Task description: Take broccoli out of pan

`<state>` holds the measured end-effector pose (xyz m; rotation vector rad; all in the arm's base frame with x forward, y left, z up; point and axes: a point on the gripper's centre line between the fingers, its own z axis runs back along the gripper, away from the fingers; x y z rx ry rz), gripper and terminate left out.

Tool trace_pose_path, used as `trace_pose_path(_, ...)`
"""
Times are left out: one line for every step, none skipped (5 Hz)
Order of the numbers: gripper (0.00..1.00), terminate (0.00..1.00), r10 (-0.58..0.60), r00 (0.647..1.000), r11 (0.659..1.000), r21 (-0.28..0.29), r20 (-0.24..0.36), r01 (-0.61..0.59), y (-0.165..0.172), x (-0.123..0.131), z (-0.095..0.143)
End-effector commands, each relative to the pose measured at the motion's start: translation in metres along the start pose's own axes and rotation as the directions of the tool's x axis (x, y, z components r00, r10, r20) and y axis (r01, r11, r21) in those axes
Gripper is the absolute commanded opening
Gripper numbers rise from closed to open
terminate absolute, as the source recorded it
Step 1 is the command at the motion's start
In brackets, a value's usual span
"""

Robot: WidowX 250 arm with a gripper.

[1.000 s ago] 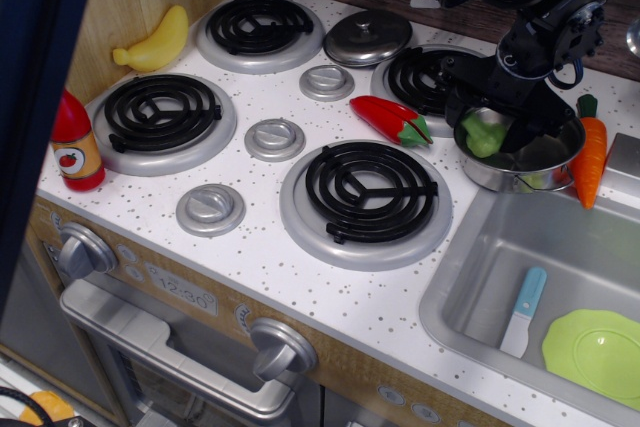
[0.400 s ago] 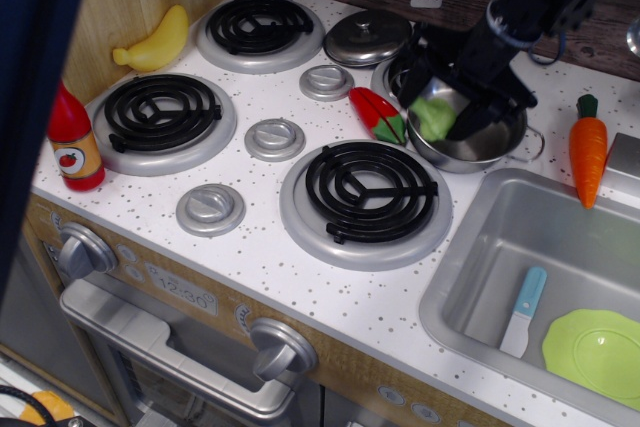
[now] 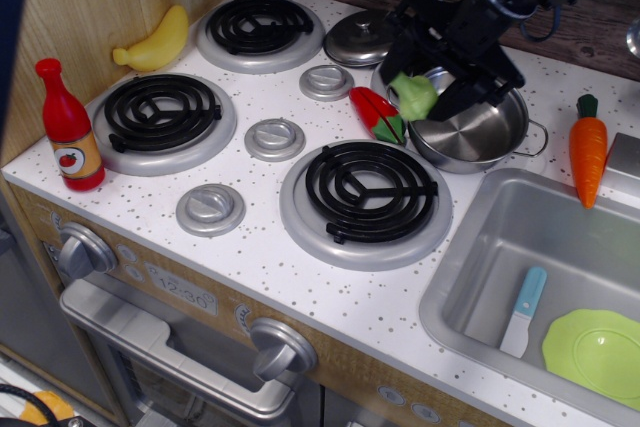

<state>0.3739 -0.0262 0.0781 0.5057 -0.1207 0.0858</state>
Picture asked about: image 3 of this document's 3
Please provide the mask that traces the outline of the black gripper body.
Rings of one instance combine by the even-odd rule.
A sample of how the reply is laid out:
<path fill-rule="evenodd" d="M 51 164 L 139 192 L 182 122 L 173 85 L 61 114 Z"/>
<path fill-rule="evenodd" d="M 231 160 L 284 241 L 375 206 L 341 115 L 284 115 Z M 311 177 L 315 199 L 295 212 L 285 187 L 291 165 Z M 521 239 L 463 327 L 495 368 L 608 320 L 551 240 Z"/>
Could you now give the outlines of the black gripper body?
<path fill-rule="evenodd" d="M 456 77 L 472 73 L 495 75 L 500 103 L 525 78 L 502 49 L 499 39 L 512 25 L 487 0 L 401 0 L 388 21 L 392 26 L 422 21 L 429 29 L 424 47 L 433 66 Z"/>

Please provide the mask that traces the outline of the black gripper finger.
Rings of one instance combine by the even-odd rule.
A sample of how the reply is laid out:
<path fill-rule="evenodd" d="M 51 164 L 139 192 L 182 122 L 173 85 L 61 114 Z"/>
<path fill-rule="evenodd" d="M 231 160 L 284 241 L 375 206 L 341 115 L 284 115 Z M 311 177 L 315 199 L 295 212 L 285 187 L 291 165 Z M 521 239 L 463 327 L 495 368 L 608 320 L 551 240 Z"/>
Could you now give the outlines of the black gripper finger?
<path fill-rule="evenodd" d="M 429 76 L 429 79 L 436 81 L 434 86 L 437 89 L 442 88 L 435 106 L 427 115 L 430 121 L 447 121 L 476 105 L 496 106 L 500 103 L 500 82 L 495 75 L 472 73 L 470 76 L 456 77 L 440 69 L 437 76 Z"/>
<path fill-rule="evenodd" d="M 425 23 L 410 21 L 407 25 L 394 25 L 391 31 L 393 42 L 380 67 L 380 77 L 385 85 L 390 85 L 400 73 L 413 76 L 424 74 L 433 67 L 433 61 L 423 49 L 429 33 Z"/>

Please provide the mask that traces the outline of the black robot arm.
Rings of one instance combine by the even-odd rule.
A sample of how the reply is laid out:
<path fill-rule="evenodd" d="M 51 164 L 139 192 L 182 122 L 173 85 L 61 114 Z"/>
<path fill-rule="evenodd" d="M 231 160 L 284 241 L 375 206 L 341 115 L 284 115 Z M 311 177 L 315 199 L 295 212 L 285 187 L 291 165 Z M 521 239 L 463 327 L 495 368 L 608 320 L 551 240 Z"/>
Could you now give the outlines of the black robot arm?
<path fill-rule="evenodd" d="M 380 67 L 408 121 L 442 122 L 477 104 L 500 104 L 525 79 L 499 40 L 538 9 L 577 0 L 401 0 L 388 16 L 395 40 Z"/>

